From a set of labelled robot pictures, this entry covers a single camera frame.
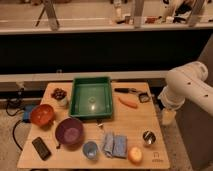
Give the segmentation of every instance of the wooden table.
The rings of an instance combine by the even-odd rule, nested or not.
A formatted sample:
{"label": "wooden table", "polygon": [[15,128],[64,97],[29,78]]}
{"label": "wooden table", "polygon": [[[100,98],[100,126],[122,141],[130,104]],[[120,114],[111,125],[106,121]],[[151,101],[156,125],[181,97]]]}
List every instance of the wooden table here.
{"label": "wooden table", "polygon": [[[56,101],[51,98],[51,93],[56,88],[62,88],[68,92],[68,99],[71,96],[72,83],[50,83],[44,93],[42,104],[50,104],[54,107],[56,122],[68,118],[68,109],[61,108]],[[150,94],[147,83],[112,83],[112,88],[129,87]],[[129,108],[118,101],[118,97],[136,102],[138,109]],[[36,125],[31,126],[27,141],[21,153],[18,168],[87,168],[87,169],[167,169],[169,160],[165,144],[162,138],[161,129],[156,117],[153,102],[139,103],[138,98],[133,94],[122,94],[113,92],[114,113],[112,119],[104,119],[104,130],[113,131],[116,135],[126,135],[128,147],[138,146],[143,152],[143,161],[140,165],[132,164],[128,159],[107,158],[100,151],[98,161],[89,161],[82,153],[82,146],[76,148],[67,148],[61,146],[56,149],[54,141],[54,127],[41,129]],[[97,126],[96,121],[87,121],[84,123],[85,139],[95,141],[100,144],[103,131]],[[143,146],[142,134],[150,130],[156,135],[156,142],[150,147]],[[46,161],[42,161],[32,146],[32,140],[36,137],[42,137],[52,156]]]}

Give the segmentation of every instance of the gray floor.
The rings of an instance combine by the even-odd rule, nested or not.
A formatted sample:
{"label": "gray floor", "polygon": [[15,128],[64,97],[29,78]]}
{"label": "gray floor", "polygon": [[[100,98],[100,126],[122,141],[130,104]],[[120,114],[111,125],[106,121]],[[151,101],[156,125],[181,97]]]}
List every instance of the gray floor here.
{"label": "gray floor", "polygon": [[[12,127],[17,120],[21,119],[22,114],[15,117],[9,117],[5,109],[0,110],[0,170],[1,171],[25,171],[25,169],[17,169],[16,165],[21,154],[12,139]],[[20,124],[16,129],[16,137],[21,146],[27,138],[30,124]],[[183,141],[181,139],[176,122],[172,122],[169,126],[161,126],[168,151],[169,160],[171,162],[170,171],[192,171],[191,164],[186,154]]]}

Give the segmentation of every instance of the orange bowl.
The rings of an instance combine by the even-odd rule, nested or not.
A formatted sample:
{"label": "orange bowl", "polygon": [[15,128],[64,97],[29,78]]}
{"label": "orange bowl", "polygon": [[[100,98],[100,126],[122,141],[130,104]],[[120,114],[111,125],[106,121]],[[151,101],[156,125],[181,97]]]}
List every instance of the orange bowl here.
{"label": "orange bowl", "polygon": [[32,110],[30,113],[30,122],[38,126],[44,126],[53,121],[54,115],[52,106],[42,104]]}

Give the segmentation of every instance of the vegetable peeler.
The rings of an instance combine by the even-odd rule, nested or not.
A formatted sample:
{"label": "vegetable peeler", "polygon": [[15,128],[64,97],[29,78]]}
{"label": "vegetable peeler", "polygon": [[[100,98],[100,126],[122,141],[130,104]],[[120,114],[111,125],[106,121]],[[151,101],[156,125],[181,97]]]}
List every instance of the vegetable peeler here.
{"label": "vegetable peeler", "polygon": [[150,96],[148,95],[147,92],[143,92],[143,91],[137,90],[135,88],[115,88],[114,90],[115,90],[115,92],[119,92],[119,93],[134,94],[134,95],[138,96],[139,101],[141,103],[150,101]]}

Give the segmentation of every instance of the purple bowl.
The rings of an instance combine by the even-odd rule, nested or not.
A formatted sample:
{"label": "purple bowl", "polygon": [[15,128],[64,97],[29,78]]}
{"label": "purple bowl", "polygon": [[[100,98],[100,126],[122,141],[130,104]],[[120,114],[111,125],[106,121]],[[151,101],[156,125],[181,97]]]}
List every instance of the purple bowl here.
{"label": "purple bowl", "polygon": [[73,145],[83,137],[83,123],[76,118],[67,118],[59,123],[55,137],[60,144]]}

